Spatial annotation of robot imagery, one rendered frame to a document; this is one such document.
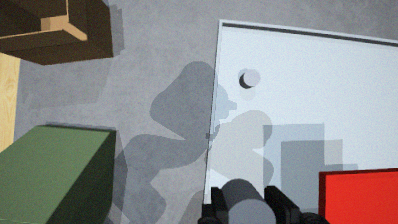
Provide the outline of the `brown cardboard box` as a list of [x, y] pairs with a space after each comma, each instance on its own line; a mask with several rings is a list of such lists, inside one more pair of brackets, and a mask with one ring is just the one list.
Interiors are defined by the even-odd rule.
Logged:
[[112, 58], [110, 9], [102, 0], [0, 0], [0, 53], [43, 66]]

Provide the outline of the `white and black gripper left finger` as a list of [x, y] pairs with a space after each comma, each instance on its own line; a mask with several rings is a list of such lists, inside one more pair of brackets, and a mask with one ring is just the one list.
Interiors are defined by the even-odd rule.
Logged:
[[198, 224], [229, 224], [229, 212], [218, 187], [211, 187], [211, 204], [202, 204], [202, 217]]

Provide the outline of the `grey cylinder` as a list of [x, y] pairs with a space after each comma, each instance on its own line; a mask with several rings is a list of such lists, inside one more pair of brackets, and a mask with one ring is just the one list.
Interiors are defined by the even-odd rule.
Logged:
[[222, 186], [229, 224], [276, 224], [273, 210], [247, 180], [232, 179]]
[[239, 78], [239, 84], [244, 89], [252, 88], [259, 84], [261, 76], [257, 70], [249, 69]]

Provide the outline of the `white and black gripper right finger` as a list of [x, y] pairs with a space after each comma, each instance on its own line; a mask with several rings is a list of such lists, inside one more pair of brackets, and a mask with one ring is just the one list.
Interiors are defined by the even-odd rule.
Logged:
[[275, 185], [264, 188], [264, 200], [273, 210], [276, 224], [330, 224], [319, 214], [302, 213], [300, 208]]

